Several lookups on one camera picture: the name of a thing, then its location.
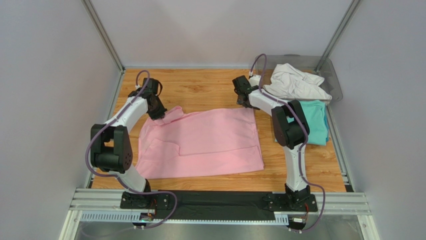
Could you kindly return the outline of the pink t shirt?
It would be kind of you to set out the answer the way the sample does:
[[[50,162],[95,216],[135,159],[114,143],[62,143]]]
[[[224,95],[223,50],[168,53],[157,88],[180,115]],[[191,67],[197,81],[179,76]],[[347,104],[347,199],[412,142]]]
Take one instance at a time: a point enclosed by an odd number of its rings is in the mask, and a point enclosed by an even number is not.
[[[254,111],[218,108],[147,119],[138,138],[136,170],[146,179],[205,177],[262,171]]]

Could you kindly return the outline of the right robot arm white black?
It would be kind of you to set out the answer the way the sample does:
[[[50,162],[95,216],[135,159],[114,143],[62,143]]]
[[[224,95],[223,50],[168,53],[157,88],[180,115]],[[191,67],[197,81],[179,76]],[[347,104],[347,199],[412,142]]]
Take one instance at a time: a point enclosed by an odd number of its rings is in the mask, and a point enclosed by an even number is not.
[[[272,203],[293,211],[309,209],[311,190],[305,176],[305,149],[309,135],[301,103],[279,99],[258,85],[251,85],[244,76],[232,80],[238,105],[262,110],[271,116],[275,140],[282,146],[286,162],[285,193]]]

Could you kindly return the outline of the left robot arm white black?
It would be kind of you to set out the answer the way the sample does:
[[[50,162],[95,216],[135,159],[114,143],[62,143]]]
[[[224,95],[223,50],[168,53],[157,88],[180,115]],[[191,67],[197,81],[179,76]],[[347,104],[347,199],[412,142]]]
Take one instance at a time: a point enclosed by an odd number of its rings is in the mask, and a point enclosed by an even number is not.
[[[159,80],[145,78],[143,85],[128,95],[124,106],[111,119],[91,127],[85,151],[89,171],[99,177],[117,179],[131,194],[148,195],[149,181],[133,165],[129,133],[144,115],[152,120],[165,117],[167,109],[159,98],[162,90]]]

